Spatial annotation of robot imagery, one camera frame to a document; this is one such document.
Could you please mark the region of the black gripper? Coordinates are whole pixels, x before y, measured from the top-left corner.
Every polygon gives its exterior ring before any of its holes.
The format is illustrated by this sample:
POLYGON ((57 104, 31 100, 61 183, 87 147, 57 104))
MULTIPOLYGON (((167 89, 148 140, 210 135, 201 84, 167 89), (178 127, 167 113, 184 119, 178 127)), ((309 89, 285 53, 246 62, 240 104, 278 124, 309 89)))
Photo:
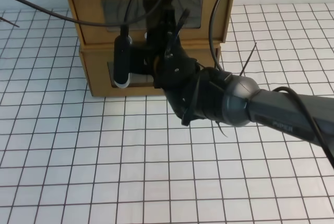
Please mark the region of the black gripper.
POLYGON ((189 14, 190 10, 186 8, 175 27, 175 10, 163 9, 158 21, 147 30, 147 44, 132 45, 129 50, 130 72, 151 76, 153 86, 164 91, 184 126, 201 118, 195 115, 191 96, 186 95, 186 89, 196 80, 200 66, 177 40, 189 14))

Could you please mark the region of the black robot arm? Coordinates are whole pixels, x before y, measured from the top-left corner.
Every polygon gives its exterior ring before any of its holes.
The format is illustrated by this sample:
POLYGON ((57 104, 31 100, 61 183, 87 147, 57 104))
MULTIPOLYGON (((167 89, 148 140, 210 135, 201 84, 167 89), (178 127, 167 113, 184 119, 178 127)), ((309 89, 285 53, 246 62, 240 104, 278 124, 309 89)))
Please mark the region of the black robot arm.
POLYGON ((189 16, 165 9, 143 45, 129 49, 131 70, 153 77, 182 125, 209 119, 234 127, 255 122, 320 146, 333 161, 333 99, 298 95, 288 87, 261 89, 249 78, 203 67, 178 36, 189 16))

